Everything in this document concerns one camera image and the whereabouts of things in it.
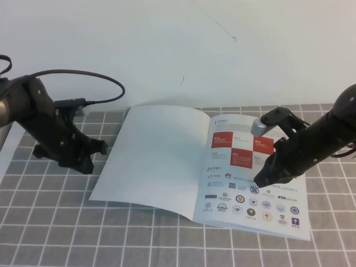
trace gray grid tablecloth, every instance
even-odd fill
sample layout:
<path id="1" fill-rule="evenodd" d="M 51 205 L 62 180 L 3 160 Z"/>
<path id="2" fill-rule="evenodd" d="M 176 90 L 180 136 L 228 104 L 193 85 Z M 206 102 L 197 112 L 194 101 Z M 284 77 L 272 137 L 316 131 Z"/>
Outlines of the gray grid tablecloth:
<path id="1" fill-rule="evenodd" d="M 331 105 L 287 106 L 313 122 Z M 203 108 L 260 116 L 274 107 Z M 125 112 L 76 118 L 112 147 Z M 89 201 L 107 156 L 81 175 L 31 156 L 24 135 L 0 184 L 0 266 L 356 266 L 356 165 L 327 159 L 306 173 L 311 242 L 201 225 L 172 212 Z"/>

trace white page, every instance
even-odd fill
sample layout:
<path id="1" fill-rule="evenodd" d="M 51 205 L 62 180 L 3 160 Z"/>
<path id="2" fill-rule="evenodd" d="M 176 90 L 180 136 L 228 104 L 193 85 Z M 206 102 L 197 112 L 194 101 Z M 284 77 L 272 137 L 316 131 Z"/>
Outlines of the white page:
<path id="1" fill-rule="evenodd" d="M 133 107 L 90 200 L 154 206 L 192 219 L 209 122 L 193 108 Z"/>
<path id="2" fill-rule="evenodd" d="M 194 221 L 309 240 L 305 176 L 262 189 L 253 182 L 274 152 L 273 143 L 284 136 L 276 128 L 264 137 L 253 137 L 250 130 L 254 120 L 231 114 L 211 118 Z M 240 202 L 237 196 L 243 197 Z M 283 205 L 284 211 L 282 206 L 277 210 L 277 205 Z M 248 209 L 255 215 L 249 216 Z M 270 221 L 263 217 L 266 212 Z"/>

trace robotic arm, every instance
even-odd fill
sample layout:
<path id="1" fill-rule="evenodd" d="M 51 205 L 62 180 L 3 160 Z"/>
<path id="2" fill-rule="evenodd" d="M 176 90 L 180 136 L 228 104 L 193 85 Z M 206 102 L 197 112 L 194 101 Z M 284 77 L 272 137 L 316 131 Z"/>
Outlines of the robotic arm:
<path id="1" fill-rule="evenodd" d="M 277 107 L 254 121 L 251 133 L 262 136 L 279 126 L 288 136 L 274 144 L 254 181 L 258 187 L 286 184 L 327 157 L 344 157 L 356 151 L 356 85 L 347 88 L 333 109 L 310 126 L 287 108 Z M 348 152 L 335 155 L 342 147 Z"/>
<path id="2" fill-rule="evenodd" d="M 13 80 L 1 75 L 12 68 L 11 59 L 0 55 L 0 60 L 9 66 L 0 72 L 0 127 L 17 121 L 37 141 L 33 154 L 57 161 L 61 167 L 74 169 L 83 174 L 93 172 L 90 156 L 107 152 L 107 143 L 84 135 L 73 124 L 73 118 L 80 109 L 96 103 L 107 103 L 121 98 L 125 88 L 118 81 L 92 72 L 51 70 L 34 73 Z M 109 80 L 121 87 L 122 93 L 104 101 L 86 101 L 84 98 L 53 102 L 40 79 L 41 75 L 52 73 L 73 73 L 95 76 Z"/>

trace booklet page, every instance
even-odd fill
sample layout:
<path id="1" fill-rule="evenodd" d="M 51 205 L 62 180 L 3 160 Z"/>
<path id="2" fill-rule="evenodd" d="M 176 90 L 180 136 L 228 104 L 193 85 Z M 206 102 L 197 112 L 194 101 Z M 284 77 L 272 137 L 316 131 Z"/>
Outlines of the booklet page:
<path id="1" fill-rule="evenodd" d="M 254 119 L 211 118 L 194 221 L 309 240 L 305 176 L 262 189 L 253 182 L 274 142 L 285 136 L 275 128 L 254 137 Z"/>
<path id="2" fill-rule="evenodd" d="M 154 206 L 192 219 L 209 121 L 193 108 L 131 108 L 90 200 Z"/>

